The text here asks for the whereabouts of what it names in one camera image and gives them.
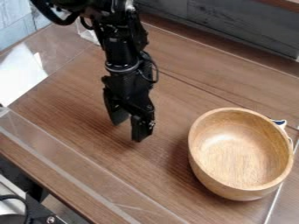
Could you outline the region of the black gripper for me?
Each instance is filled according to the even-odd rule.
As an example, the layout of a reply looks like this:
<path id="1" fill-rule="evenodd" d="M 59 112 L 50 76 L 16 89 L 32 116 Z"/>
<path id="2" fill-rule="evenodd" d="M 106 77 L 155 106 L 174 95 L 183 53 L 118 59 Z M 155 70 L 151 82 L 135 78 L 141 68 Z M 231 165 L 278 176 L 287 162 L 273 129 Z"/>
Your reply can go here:
<path id="1" fill-rule="evenodd" d="M 133 66 L 107 63 L 110 75 L 102 77 L 110 120 L 119 125 L 133 116 L 131 137 L 139 143 L 153 135 L 155 127 L 155 106 L 150 98 L 157 83 L 153 67 L 151 61 L 139 61 Z"/>

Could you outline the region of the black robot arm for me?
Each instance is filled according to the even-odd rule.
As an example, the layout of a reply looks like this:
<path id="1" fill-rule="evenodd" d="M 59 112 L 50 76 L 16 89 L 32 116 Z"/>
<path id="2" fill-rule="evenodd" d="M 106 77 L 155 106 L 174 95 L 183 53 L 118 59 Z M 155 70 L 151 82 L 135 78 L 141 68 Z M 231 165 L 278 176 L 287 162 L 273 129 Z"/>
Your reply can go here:
<path id="1" fill-rule="evenodd" d="M 143 141 L 154 133 L 155 105 L 150 91 L 159 68 L 146 51 L 147 35 L 135 0 L 31 0 L 39 12 L 61 26 L 81 21 L 94 31 L 106 54 L 109 75 L 102 78 L 111 122 L 131 122 L 131 137 Z"/>

